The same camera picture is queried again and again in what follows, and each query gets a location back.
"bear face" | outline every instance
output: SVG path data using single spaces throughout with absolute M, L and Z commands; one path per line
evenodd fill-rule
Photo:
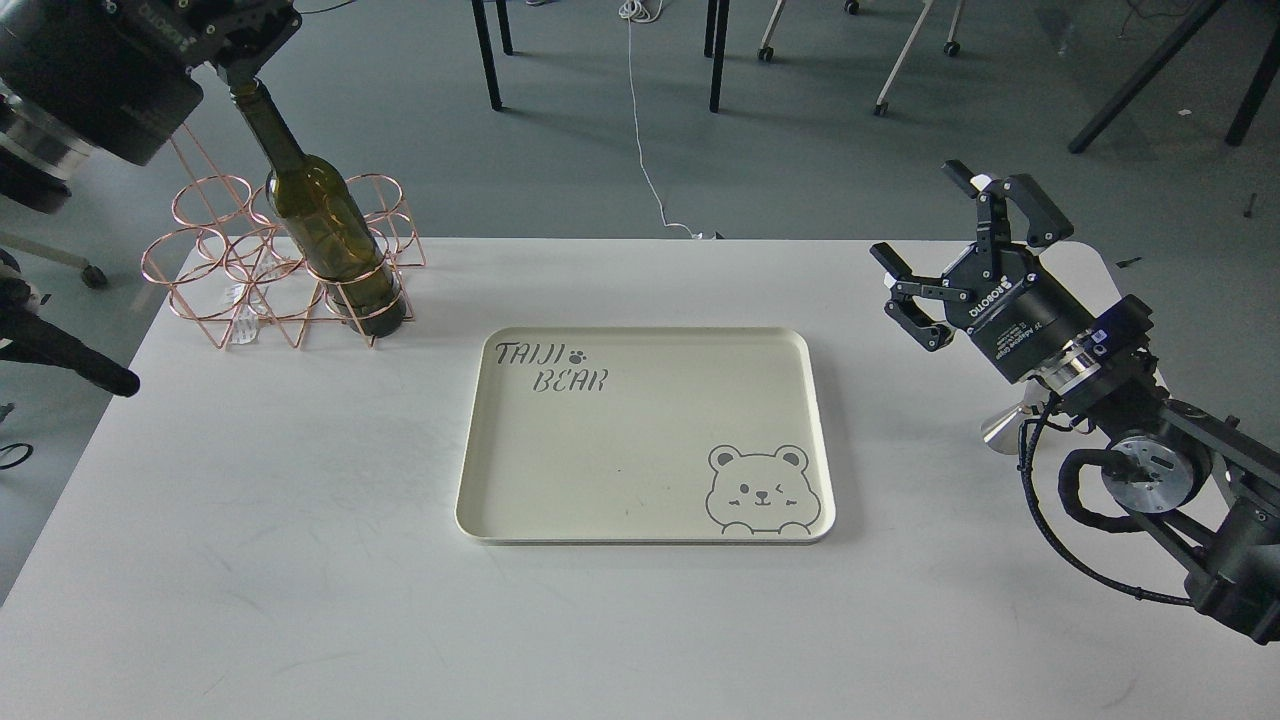
M 731 445 L 721 445 L 708 456 L 716 477 L 707 493 L 707 512 L 722 530 L 741 525 L 751 533 L 782 533 L 803 529 L 818 519 L 822 503 L 804 471 L 809 456 L 794 445 L 783 445 L 772 455 L 742 455 Z

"black metal leg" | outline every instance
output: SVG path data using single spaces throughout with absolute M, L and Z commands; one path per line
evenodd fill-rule
M 1096 138 L 1107 128 L 1108 124 L 1111 124 L 1111 120 L 1114 120 L 1116 115 L 1125 109 L 1130 100 L 1142 92 L 1142 88 L 1151 82 L 1151 78 L 1156 77 L 1156 73 L 1158 73 L 1169 63 L 1169 60 L 1171 60 L 1172 56 L 1183 49 L 1183 45 L 1187 45 L 1187 41 L 1196 35 L 1196 31 L 1198 31 L 1225 1 L 1226 0 L 1201 0 L 1194 8 L 1192 8 L 1192 10 L 1187 13 L 1181 24 L 1178 26 L 1178 29 L 1165 38 L 1165 42 L 1151 55 L 1151 58 L 1147 58 L 1147 61 L 1138 68 L 1133 77 L 1130 77 L 1129 81 L 1125 82 L 1114 96 L 1111 96 L 1111 100 L 1107 100 L 1107 104 L 1102 106 L 1102 110 L 1098 110 L 1098 114 L 1089 120 L 1089 124 L 1084 126 L 1084 129 L 1075 136 L 1075 140 L 1073 140 L 1066 149 L 1076 154 L 1084 152 L 1089 143 L 1093 142 L 1093 138 Z
M 703 58 L 712 56 L 712 42 L 716 40 L 716 0 L 707 0 L 707 41 L 703 44 Z
M 471 0 L 471 13 L 476 17 L 476 37 L 480 40 L 484 79 L 489 86 L 489 106 L 494 110 L 502 110 L 502 96 L 498 95 L 498 72 L 493 68 L 493 45 L 489 42 L 489 20 L 484 17 L 484 3 Z
M 502 54 L 515 55 L 511 49 L 511 23 L 507 20 L 507 0 L 498 0 L 498 35 L 502 37 Z
M 716 0 L 716 49 L 712 59 L 712 113 L 719 113 L 721 76 L 724 73 L 724 36 L 728 35 L 728 0 Z
M 1267 96 L 1271 81 L 1276 77 L 1276 68 L 1280 68 L 1280 23 L 1276 23 L 1276 32 L 1271 36 L 1271 45 L 1267 45 L 1266 54 L 1262 55 L 1258 72 L 1253 73 L 1253 82 L 1249 83 L 1249 91 L 1240 101 L 1240 109 L 1235 113 L 1231 129 L 1226 131 L 1226 143 L 1231 147 L 1239 147 L 1244 142 L 1244 135 L 1253 124 L 1253 115 L 1258 114 L 1258 106 L 1262 105 L 1262 99 Z

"white table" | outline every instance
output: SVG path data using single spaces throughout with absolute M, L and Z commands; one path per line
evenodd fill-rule
M 896 247 L 937 274 L 961 245 Z M 1020 391 L 964 338 L 927 354 L 887 319 L 867 249 L 431 241 L 419 320 L 374 350 L 328 327 L 219 352 L 163 311 L 142 393 L 111 404 L 0 609 L 0 717 L 1275 717 L 1275 648 L 1044 544 L 1014 461 L 977 437 Z M 1046 264 L 1094 313 L 1117 297 L 1084 246 Z M 800 332 L 836 528 L 791 547 L 463 537 L 479 352 L 511 325 Z M 1064 539 L 1179 592 L 1149 538 L 1055 512 L 1073 442 L 1037 462 Z

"chair leg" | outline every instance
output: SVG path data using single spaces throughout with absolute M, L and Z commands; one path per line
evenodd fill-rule
M 911 28 L 911 35 L 906 37 L 906 45 L 902 46 L 902 51 L 897 55 L 897 61 L 893 63 L 893 69 L 888 72 L 888 79 L 884 81 L 884 87 L 881 88 L 879 96 L 876 99 L 876 114 L 883 115 L 884 110 L 888 109 L 888 90 L 893 87 L 893 79 L 897 78 L 897 72 L 902 69 L 902 63 L 906 61 L 908 54 L 911 53 L 911 46 L 915 45 L 915 36 L 920 35 L 920 27 L 924 24 L 924 19 L 929 17 L 929 10 L 933 9 L 934 0 L 924 0 L 924 9 L 920 10 L 920 17 L 915 19 L 915 27 Z
M 756 56 L 765 63 L 773 59 L 773 47 L 769 47 L 769 41 L 773 40 L 773 31 L 777 29 L 778 18 L 782 17 L 782 9 L 786 5 L 787 0 L 778 0 L 778 4 L 773 6 L 773 14 L 769 15 L 769 24 L 764 28 L 764 37 L 760 38 L 760 51 Z
M 956 1 L 956 13 L 951 15 L 951 29 L 947 31 L 947 41 L 942 44 L 942 54 L 955 58 L 960 54 L 960 44 L 956 42 L 956 29 L 960 28 L 960 15 L 964 14 L 964 0 Z
M 60 265 L 67 265 L 68 268 L 76 268 L 81 272 L 81 281 L 86 286 L 95 290 L 106 287 L 106 274 L 102 273 L 100 268 L 90 263 L 87 259 L 79 255 L 72 255 L 65 250 L 45 245 L 42 242 L 36 242 L 35 240 L 28 240 L 17 234 L 10 234 L 6 232 L 0 232 L 0 255 L 5 255 L 4 249 L 17 250 L 19 252 L 26 252 L 28 255 L 35 255 L 36 258 L 44 258 L 52 263 Z

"wine bottle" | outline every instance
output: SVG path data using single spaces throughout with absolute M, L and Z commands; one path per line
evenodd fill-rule
M 233 87 L 232 97 L 271 167 L 268 200 L 324 286 L 330 309 L 366 336 L 396 332 L 407 313 L 402 288 L 346 181 L 302 151 L 260 81 Z

